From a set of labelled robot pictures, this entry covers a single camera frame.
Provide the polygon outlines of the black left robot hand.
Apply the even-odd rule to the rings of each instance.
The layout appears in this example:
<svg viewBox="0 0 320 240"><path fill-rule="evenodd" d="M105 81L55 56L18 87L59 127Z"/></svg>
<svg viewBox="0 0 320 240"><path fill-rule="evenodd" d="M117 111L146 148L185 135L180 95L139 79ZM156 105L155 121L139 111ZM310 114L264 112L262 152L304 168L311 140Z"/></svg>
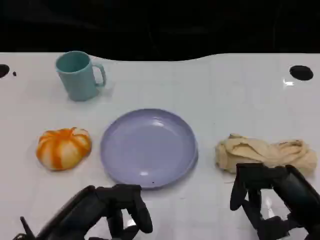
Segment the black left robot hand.
<svg viewBox="0 0 320 240"><path fill-rule="evenodd" d="M101 218L112 238L132 240L138 231L150 234L153 224L140 185L89 185L73 196L36 236L38 240L83 240Z"/></svg>

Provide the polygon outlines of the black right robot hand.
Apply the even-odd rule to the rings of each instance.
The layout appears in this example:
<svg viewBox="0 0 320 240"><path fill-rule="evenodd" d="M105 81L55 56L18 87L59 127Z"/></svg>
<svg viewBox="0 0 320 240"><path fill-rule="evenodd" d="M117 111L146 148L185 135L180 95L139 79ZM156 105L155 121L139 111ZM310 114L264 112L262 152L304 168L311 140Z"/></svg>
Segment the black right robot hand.
<svg viewBox="0 0 320 240"><path fill-rule="evenodd" d="M262 217L262 189L272 189L281 198L290 211L286 220ZM295 228L304 228L308 240L320 238L320 195L292 165L269 168L262 163L238 163L230 209L239 208L261 240L282 239Z"/></svg>

